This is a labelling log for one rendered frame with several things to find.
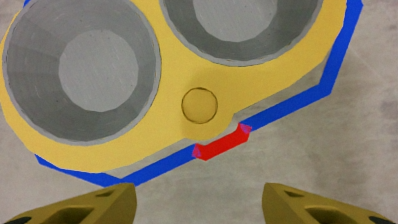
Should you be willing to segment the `blue tape outline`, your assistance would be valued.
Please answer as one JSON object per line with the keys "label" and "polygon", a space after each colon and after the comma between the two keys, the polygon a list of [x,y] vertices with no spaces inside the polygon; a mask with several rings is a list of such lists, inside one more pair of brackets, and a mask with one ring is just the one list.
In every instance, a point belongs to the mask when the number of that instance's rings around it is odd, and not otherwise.
{"label": "blue tape outline", "polygon": [[363,8],[361,0],[347,0],[346,6],[347,9],[344,14],[343,27],[334,41],[319,84],[239,122],[236,131],[229,135],[226,135],[205,146],[197,143],[192,144],[121,179],[103,172],[90,173],[59,168],[37,154],[34,154],[41,165],[50,167],[102,187],[109,187],[119,183],[134,183],[136,187],[195,158],[206,161],[229,149],[232,149],[246,142],[250,132],[255,131],[331,94]]}

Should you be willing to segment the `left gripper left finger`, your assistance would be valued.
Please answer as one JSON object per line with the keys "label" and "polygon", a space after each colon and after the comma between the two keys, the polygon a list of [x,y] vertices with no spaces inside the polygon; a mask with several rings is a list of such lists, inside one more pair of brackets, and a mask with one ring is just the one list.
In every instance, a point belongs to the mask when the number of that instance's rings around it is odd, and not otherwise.
{"label": "left gripper left finger", "polygon": [[25,224],[133,224],[136,209],[134,183],[119,183],[23,212],[6,222],[31,217]]}

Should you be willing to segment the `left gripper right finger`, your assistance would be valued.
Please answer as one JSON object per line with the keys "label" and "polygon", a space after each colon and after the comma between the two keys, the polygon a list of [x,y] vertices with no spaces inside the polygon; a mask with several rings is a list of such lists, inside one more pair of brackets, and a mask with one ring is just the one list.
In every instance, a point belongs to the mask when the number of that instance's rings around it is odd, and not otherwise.
{"label": "left gripper right finger", "polygon": [[375,224],[369,217],[393,222],[376,212],[280,183],[265,183],[262,211],[266,224]]}

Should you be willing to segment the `grey steel bowl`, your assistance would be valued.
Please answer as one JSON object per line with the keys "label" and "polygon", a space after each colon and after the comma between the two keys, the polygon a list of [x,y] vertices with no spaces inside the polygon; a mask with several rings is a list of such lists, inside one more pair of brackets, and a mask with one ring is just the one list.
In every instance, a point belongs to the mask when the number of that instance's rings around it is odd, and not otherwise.
{"label": "grey steel bowl", "polygon": [[323,1],[159,0],[159,5],[173,34],[197,56],[249,67],[293,49],[315,24]]}
{"label": "grey steel bowl", "polygon": [[154,29],[131,0],[30,0],[2,53],[19,115],[71,146],[103,144],[138,124],[158,92],[161,63]]}

